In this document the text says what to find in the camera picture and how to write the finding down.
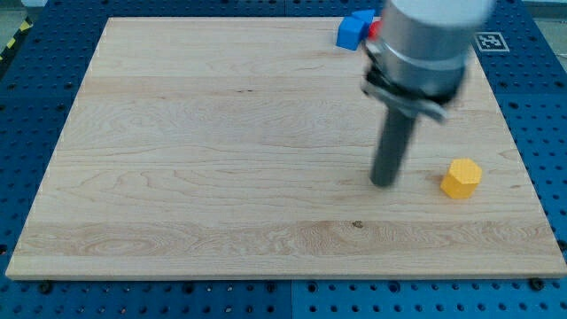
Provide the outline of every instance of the yellow hexagonal block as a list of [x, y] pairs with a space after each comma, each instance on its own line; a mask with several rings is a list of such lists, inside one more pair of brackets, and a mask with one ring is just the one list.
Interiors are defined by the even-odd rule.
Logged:
[[480, 183], [481, 177], [482, 168], [472, 159], [453, 159], [441, 182], [441, 190], [450, 198], [469, 198]]

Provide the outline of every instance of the wooden board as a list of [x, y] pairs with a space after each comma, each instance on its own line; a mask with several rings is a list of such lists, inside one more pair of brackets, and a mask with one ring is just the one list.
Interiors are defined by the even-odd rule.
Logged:
[[[110, 19], [12, 279], [506, 278], [566, 268], [476, 60], [371, 185], [385, 107], [339, 19]], [[473, 198], [439, 183], [483, 169]]]

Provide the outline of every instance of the blue block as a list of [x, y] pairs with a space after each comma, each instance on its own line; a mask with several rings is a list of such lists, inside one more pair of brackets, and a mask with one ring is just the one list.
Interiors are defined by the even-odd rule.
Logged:
[[358, 43], [364, 35], [364, 30], [363, 21], [353, 17], [344, 18], [338, 26], [337, 46], [356, 51]]
[[362, 10], [353, 12], [352, 16], [360, 21], [364, 22], [364, 27], [369, 28], [372, 24], [372, 20], [374, 20], [374, 15], [376, 14], [376, 10]]

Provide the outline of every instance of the yellow black warning tape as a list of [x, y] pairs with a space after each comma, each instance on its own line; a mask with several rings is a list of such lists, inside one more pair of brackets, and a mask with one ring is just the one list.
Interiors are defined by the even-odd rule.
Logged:
[[0, 52], [0, 79], [2, 79], [6, 71], [8, 71], [8, 66], [10, 66], [16, 52], [19, 47], [21, 47], [21, 44], [24, 43], [24, 39], [27, 34], [29, 34], [33, 25], [32, 21], [26, 18], [19, 26], [16, 34], [8, 41], [2, 52]]

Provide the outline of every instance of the perforated blue panel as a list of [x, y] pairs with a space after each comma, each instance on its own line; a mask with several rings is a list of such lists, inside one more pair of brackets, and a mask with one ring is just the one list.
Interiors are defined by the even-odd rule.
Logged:
[[[4, 276], [108, 17], [342, 16], [381, 7], [367, 0], [50, 1], [0, 81], [0, 318], [567, 317], [565, 279], [14, 283]], [[483, 52], [481, 63], [555, 235], [565, 240], [566, 75], [515, 0], [499, 1], [486, 30], [501, 32], [510, 51]]]

